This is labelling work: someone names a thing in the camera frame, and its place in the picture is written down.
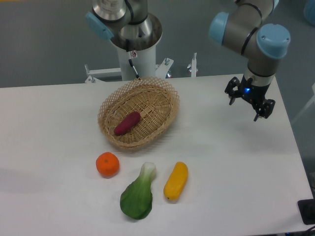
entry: green leaf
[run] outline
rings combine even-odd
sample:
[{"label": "green leaf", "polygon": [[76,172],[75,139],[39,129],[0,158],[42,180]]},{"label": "green leaf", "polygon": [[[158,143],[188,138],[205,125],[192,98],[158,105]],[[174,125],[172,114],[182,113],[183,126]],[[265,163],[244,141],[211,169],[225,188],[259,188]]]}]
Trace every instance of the green leaf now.
[{"label": "green leaf", "polygon": [[122,193],[120,208],[122,212],[133,219],[144,219],[152,209],[151,181],[156,173],[153,163],[142,165],[139,177]]}]

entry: yellow vegetable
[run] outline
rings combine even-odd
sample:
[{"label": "yellow vegetable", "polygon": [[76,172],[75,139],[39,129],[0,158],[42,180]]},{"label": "yellow vegetable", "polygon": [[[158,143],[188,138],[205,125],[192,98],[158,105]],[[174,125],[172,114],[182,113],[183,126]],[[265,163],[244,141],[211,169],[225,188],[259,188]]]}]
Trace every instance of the yellow vegetable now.
[{"label": "yellow vegetable", "polygon": [[184,162],[177,162],[164,186],[164,195],[169,200],[179,198],[188,178],[188,168]]}]

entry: basket rim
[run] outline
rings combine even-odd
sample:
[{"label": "basket rim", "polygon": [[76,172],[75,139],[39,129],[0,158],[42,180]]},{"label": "basket rim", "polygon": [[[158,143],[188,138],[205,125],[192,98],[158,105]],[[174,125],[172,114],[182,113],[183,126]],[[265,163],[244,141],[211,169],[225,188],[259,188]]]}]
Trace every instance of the basket rim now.
[{"label": "basket rim", "polygon": [[[128,85],[131,85],[131,87],[123,91],[124,88],[127,88]],[[135,96],[136,94],[141,93],[141,89],[139,88],[147,88],[147,87],[156,87],[159,88],[159,91],[163,91],[167,94],[167,97],[170,98],[170,104],[172,106],[172,109],[170,111],[170,114],[166,118],[166,120],[161,124],[156,130],[154,130],[151,134],[146,136],[145,138],[132,142],[132,143],[124,143],[120,140],[117,140],[114,135],[110,134],[110,130],[108,126],[105,126],[103,129],[101,127],[103,126],[103,123],[108,120],[113,111],[117,109],[121,104],[124,104],[130,97]],[[138,148],[140,146],[143,146],[145,144],[150,143],[153,141],[157,136],[159,136],[161,133],[163,133],[169,125],[172,123],[172,121],[177,116],[178,110],[179,110],[180,100],[178,92],[173,88],[173,86],[168,83],[166,80],[163,80],[161,78],[157,77],[146,77],[146,78],[140,78],[140,79],[134,79],[128,82],[127,84],[124,84],[120,88],[118,88],[116,91],[111,93],[106,100],[102,103],[99,113],[97,116],[97,122],[101,129],[101,132],[103,135],[108,139],[108,141],[116,146],[119,146],[121,148]]]}]

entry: purple sweet potato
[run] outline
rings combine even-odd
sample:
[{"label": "purple sweet potato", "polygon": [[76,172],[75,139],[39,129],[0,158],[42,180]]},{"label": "purple sweet potato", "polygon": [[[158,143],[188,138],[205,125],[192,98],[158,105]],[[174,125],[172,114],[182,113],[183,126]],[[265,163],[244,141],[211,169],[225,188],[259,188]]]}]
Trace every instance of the purple sweet potato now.
[{"label": "purple sweet potato", "polygon": [[114,129],[116,135],[127,133],[132,127],[139,123],[141,119],[139,112],[131,112],[126,118]]}]

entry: white table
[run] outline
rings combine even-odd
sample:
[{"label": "white table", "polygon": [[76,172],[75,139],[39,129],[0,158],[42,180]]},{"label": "white table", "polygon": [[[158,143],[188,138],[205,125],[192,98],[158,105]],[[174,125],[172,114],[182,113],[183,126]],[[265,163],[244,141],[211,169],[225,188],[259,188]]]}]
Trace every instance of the white table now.
[{"label": "white table", "polygon": [[[180,95],[177,119],[138,152],[101,134],[102,102],[125,82],[0,89],[0,232],[3,236],[248,236],[306,230],[297,201],[312,198],[284,104],[253,122],[251,105],[224,93],[233,75],[168,81]],[[95,160],[116,154],[118,175]],[[119,199],[145,161],[157,166],[153,209],[129,220]],[[189,179],[176,204],[163,187],[177,161]]]}]

